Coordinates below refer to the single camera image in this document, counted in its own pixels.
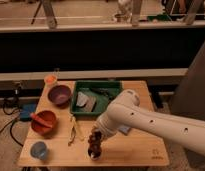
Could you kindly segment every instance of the green plastic tray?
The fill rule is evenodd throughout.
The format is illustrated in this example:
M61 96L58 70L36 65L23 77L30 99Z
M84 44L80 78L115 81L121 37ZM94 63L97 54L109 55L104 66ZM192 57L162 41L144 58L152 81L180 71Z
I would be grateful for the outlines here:
M122 84L119 81L76 81L71 101L70 112L80 116L94 116L103 113L110 100L108 97L92 92L89 88L103 88L109 91L112 96L117 96L122 91ZM96 97L96 104L92 112L84 112L81 107L76 106L77 93L81 91L88 96Z

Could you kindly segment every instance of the floor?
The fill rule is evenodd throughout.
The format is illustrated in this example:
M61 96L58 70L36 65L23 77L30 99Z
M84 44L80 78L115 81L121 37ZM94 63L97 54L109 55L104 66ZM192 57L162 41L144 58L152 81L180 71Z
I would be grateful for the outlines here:
M31 21L39 4L26 3L23 0L0 0L0 27L16 26L46 26L43 8L40 9L35 23ZM144 0L141 18L148 15L161 14L163 6L161 0ZM109 0L53 0L52 6L58 25L69 24L103 24L112 23L113 15L117 12L117 1Z
M155 107L156 111L162 112L162 113L169 113L168 104L164 103L164 108L157 109ZM9 122L12 118L14 118L17 114L7 116L3 113L2 109L0 108L0 128L3 127L3 125L7 122ZM27 135L27 130L29 127L28 122L19 122L15 125L13 132L16 139L20 142L24 142L25 137ZM21 152L21 147L16 144L10 137L9 134L9 128L8 126L3 133L0 135L0 171L20 171L22 168L19 168L17 166L18 157ZM200 169L192 169L189 166L189 163L187 161L187 158L185 156L183 148L175 144L173 142L170 142L168 140L165 140L165 145L167 147L169 159L170 159L170 165L167 167L150 167L148 168L148 171L200 171ZM52 171L79 171L81 168L50 168ZM105 170L108 171L111 168L83 168L82 170ZM120 170L120 171L139 171L140 168L112 168L112 170Z

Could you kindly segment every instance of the orange cup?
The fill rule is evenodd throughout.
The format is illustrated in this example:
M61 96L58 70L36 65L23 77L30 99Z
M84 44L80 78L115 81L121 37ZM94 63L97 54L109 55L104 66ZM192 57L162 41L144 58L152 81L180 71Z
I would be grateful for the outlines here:
M53 74L47 75L44 78L44 82L48 88L52 88L57 85L57 76Z

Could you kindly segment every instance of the black panel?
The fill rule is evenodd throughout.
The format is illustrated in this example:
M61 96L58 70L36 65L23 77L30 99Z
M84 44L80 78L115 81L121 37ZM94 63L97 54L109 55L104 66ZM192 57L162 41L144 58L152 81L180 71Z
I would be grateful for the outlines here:
M0 72L188 67L205 28L0 34Z

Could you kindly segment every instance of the table leg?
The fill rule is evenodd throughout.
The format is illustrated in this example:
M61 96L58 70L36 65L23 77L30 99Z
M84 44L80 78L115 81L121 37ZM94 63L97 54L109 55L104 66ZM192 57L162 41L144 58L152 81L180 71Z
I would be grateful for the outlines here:
M41 171L49 171L47 167L38 167Z

